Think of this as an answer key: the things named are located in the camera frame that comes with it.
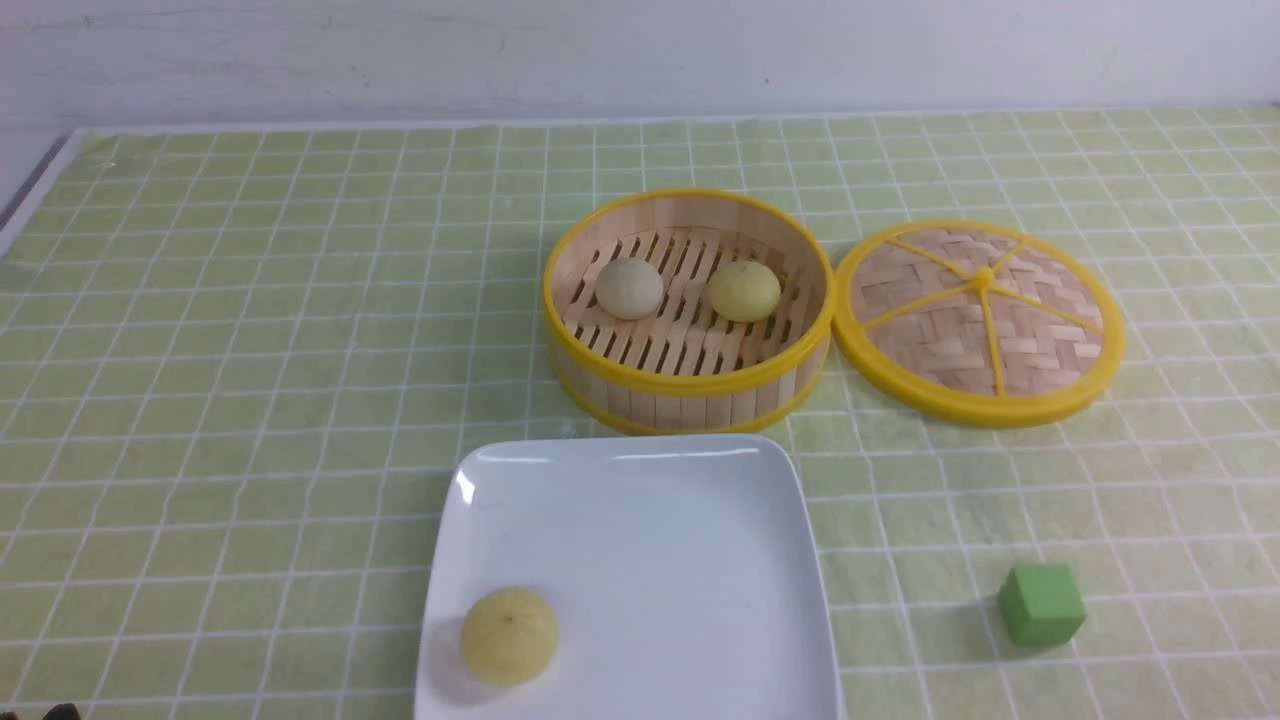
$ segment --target square plate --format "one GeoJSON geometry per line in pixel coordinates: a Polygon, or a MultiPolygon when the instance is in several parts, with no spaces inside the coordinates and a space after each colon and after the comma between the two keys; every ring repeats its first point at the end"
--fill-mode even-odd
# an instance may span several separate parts
{"type": "Polygon", "coordinates": [[[791,460],[758,436],[509,442],[458,466],[419,651],[416,720],[838,720],[818,557],[791,460]],[[550,667],[463,667],[486,593],[556,610],[550,667]]]}

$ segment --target green cube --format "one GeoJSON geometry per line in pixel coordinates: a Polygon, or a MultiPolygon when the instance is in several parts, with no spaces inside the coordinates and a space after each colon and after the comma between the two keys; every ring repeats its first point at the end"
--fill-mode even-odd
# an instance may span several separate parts
{"type": "Polygon", "coordinates": [[[1062,644],[1084,623],[1084,600],[1066,565],[1015,565],[998,600],[1005,628],[1016,644],[1062,644]]]}

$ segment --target green checkered tablecloth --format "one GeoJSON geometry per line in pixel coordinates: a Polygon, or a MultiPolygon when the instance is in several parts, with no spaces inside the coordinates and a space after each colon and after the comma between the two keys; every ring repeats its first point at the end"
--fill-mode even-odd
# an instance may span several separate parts
{"type": "Polygon", "coordinates": [[[1064,423],[934,423],[833,354],[768,430],[851,717],[1280,715],[1277,109],[84,133],[56,168],[0,264],[0,707],[408,717],[457,459],[605,434],[548,366],[544,256],[703,186],[833,260],[906,219],[1014,225],[1128,320],[1064,423]],[[1089,620],[1028,653],[991,594],[1037,559],[1089,620]]]}

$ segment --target steamer basket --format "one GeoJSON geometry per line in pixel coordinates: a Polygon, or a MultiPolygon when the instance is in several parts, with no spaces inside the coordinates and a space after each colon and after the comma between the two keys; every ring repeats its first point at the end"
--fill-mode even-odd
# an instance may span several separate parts
{"type": "Polygon", "coordinates": [[[836,336],[854,366],[957,423],[1061,420],[1102,393],[1124,356],[1124,323],[1102,283],[998,225],[890,228],[840,263],[836,295],[836,336]]]}
{"type": "Polygon", "coordinates": [[[596,210],[564,234],[543,274],[556,372],[573,400],[628,433],[750,432],[809,395],[831,345],[835,278],[799,223],[763,202],[709,190],[660,191],[596,210]],[[658,311],[618,320],[595,304],[617,258],[662,274],[658,311]],[[722,261],[764,263],[783,282],[777,310],[731,323],[704,302],[722,261]]]}

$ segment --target woven bamboo lid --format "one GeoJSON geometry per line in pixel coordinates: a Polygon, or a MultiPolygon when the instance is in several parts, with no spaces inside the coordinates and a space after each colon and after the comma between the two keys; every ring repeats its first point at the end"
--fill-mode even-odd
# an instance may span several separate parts
{"type": "Polygon", "coordinates": [[[992,427],[1065,418],[1124,354],[1106,288],[1051,245],[966,220],[890,228],[836,273],[854,365],[922,411],[992,427]]]}

